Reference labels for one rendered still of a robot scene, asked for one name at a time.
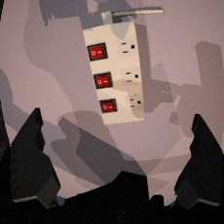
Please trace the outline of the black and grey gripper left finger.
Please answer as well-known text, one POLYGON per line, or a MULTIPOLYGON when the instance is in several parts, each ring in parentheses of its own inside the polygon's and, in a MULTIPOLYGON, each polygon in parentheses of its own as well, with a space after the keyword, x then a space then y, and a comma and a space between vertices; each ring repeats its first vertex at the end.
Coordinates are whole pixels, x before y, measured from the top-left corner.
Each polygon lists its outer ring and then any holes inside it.
POLYGON ((40 108, 35 108, 4 152, 0 224, 25 224, 41 210, 58 205, 60 183, 49 156, 43 153, 43 125, 40 108))

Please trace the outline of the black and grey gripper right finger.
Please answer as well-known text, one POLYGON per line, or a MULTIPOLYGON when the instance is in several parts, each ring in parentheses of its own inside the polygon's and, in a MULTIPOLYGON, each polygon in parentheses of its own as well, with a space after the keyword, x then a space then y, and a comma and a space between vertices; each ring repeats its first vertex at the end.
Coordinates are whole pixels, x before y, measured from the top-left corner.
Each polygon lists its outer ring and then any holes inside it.
POLYGON ((200 114, 191 131, 191 159, 174 186, 173 206, 197 212, 208 224, 224 224, 224 153, 200 114))

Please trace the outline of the white power strip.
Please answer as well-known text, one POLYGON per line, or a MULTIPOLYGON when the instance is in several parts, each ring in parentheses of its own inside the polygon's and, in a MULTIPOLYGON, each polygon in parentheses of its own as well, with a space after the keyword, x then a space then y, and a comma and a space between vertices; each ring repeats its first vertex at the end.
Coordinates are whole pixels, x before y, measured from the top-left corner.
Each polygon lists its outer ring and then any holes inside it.
POLYGON ((163 9, 105 12, 103 25, 83 30, 104 125, 144 120, 141 72, 134 21, 112 17, 162 14, 163 9))

